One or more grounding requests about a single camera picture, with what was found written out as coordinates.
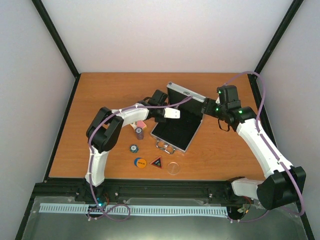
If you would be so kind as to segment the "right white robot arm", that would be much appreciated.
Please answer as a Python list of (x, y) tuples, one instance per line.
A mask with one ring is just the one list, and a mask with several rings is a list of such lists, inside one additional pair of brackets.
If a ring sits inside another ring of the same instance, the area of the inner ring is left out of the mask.
[(265, 180), (238, 178), (231, 182), (236, 196), (258, 200), (267, 210), (300, 202), (304, 204), (302, 191), (306, 172), (287, 160), (270, 140), (256, 114), (249, 106), (241, 107), (240, 101), (221, 104), (206, 98), (202, 113), (227, 123), (248, 145), (257, 159)]

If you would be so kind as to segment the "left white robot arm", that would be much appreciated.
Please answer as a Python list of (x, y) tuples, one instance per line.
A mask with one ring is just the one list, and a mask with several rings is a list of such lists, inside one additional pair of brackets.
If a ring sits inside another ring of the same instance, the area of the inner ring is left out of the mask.
[(167, 98), (166, 93), (157, 89), (151, 97), (132, 106), (118, 110), (102, 107), (98, 111), (86, 131), (89, 163), (85, 179), (90, 184), (86, 195), (92, 201), (103, 198), (104, 188), (100, 184), (105, 180), (107, 158), (116, 145), (122, 128), (150, 118), (163, 120)]

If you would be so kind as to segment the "aluminium poker case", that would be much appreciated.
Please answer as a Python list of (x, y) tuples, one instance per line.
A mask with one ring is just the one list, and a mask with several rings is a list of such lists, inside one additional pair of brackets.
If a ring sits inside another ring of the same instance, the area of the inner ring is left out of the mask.
[(166, 88), (170, 105), (192, 98), (177, 107), (180, 118), (157, 123), (150, 135), (156, 139), (155, 146), (167, 154), (185, 153), (203, 122), (202, 106), (206, 97), (173, 82), (169, 82)]

